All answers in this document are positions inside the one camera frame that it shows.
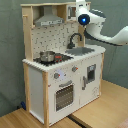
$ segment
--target wooden play kitchen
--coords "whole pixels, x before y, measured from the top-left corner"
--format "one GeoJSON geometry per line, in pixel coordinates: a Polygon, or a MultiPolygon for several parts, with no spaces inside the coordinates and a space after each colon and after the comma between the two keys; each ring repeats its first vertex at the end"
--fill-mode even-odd
{"type": "Polygon", "coordinates": [[[75,2],[21,6],[26,107],[48,128],[101,95],[105,49],[85,45],[75,2]]]}

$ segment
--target stove burner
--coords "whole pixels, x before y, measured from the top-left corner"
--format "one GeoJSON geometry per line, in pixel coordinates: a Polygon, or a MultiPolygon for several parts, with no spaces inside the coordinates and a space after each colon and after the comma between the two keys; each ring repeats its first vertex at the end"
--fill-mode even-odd
{"type": "Polygon", "coordinates": [[[70,56],[67,56],[67,55],[62,55],[62,60],[60,60],[60,61],[43,62],[43,61],[41,61],[40,58],[36,58],[36,59],[34,59],[34,62],[40,63],[40,64],[48,67],[48,66],[52,66],[52,65],[55,65],[55,64],[58,64],[58,63],[62,63],[64,61],[67,61],[67,60],[70,60],[70,59],[73,59],[73,57],[70,57],[70,56]]]}

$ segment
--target wall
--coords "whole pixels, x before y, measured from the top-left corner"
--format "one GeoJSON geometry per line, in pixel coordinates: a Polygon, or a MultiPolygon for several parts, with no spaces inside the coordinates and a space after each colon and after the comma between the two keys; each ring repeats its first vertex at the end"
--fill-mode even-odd
{"type": "MultiPolygon", "coordinates": [[[[103,11],[107,20],[102,33],[114,36],[128,25],[127,0],[90,0],[91,8],[103,11]]],[[[1,0],[0,1],[0,116],[25,101],[23,66],[24,41],[20,4],[69,2],[68,0],[1,0]]],[[[96,41],[90,44],[106,48],[103,78],[128,88],[128,46],[114,47],[96,41]]]]}

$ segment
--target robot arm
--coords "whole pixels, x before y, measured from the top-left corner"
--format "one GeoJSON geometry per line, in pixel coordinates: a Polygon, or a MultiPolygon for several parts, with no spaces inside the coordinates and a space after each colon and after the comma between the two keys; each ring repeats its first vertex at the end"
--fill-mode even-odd
{"type": "Polygon", "coordinates": [[[76,18],[81,25],[86,26],[84,35],[87,39],[97,40],[115,46],[128,44],[128,26],[123,28],[114,37],[107,37],[100,34],[106,17],[101,11],[88,11],[85,0],[76,0],[76,18]]]}

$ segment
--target oven window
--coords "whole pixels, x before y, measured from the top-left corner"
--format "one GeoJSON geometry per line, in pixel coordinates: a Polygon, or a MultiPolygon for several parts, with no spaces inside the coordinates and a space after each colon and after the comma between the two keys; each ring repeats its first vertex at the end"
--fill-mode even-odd
{"type": "Polygon", "coordinates": [[[73,85],[56,92],[56,111],[73,103],[73,85]]]}

